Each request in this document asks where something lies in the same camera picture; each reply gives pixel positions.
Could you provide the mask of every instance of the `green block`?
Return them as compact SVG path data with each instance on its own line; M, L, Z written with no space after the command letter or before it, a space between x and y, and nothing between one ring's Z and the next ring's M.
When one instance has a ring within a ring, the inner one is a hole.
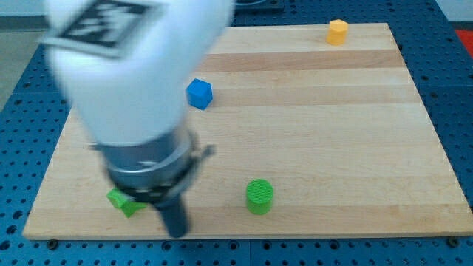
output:
M246 187L246 207L253 214L263 215L273 205L273 186L263 179L251 181Z
M113 188L106 197L109 199L113 207L121 209L126 217L130 217L140 209L146 208L147 204L142 202L135 202L133 199L117 188Z

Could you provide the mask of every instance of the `blue pegboard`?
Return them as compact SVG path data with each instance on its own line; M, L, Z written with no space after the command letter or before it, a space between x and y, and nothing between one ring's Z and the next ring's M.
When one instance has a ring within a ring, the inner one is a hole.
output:
M235 26L387 22L473 205L473 62L433 0L285 0ZM39 47L0 114L0 265L473 265L473 238L28 241L21 232L69 113Z

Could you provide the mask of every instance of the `blue cube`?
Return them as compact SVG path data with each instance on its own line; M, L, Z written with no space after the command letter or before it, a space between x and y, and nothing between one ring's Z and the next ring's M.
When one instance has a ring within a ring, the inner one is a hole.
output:
M212 102L212 85L205 81L194 79L186 90L187 101L195 108L205 110Z

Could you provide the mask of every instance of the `yellow cube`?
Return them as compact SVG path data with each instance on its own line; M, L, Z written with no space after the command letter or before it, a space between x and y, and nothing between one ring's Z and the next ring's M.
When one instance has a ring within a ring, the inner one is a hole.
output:
M328 27L327 43L341 45L345 43L348 32L348 23L337 19L330 22Z

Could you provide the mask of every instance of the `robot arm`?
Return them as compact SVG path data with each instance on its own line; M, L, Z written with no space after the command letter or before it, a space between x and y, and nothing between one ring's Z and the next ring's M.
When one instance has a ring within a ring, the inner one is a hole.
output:
M187 128L184 82L230 24L233 0L46 3L47 60L111 181L153 204L169 234L182 236L188 223L180 195L209 153L197 152Z

